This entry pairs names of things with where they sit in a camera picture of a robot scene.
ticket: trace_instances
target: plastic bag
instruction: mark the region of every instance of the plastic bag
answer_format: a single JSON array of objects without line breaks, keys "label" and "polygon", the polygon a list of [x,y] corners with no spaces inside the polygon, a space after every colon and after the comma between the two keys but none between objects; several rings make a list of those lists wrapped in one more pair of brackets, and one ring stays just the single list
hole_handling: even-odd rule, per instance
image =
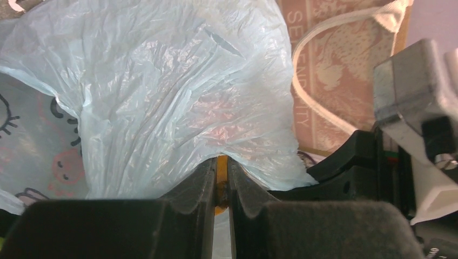
[{"label": "plastic bag", "polygon": [[270,189],[314,182],[274,0],[46,1],[0,28],[0,72],[78,119],[88,199],[159,197],[219,154]]},{"label": "plastic bag", "polygon": [[19,214],[37,200],[86,197],[76,119],[0,73],[0,207]]}]

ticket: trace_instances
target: white plastic part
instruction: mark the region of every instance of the white plastic part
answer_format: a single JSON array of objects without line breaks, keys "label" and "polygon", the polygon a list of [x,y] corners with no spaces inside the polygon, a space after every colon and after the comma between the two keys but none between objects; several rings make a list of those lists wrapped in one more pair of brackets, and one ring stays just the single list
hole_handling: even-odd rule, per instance
[{"label": "white plastic part", "polygon": [[213,229],[213,259],[231,259],[231,224],[229,209],[215,216]]},{"label": "white plastic part", "polygon": [[438,219],[458,211],[458,185],[432,163],[425,165],[412,157],[416,216],[411,225]]}]

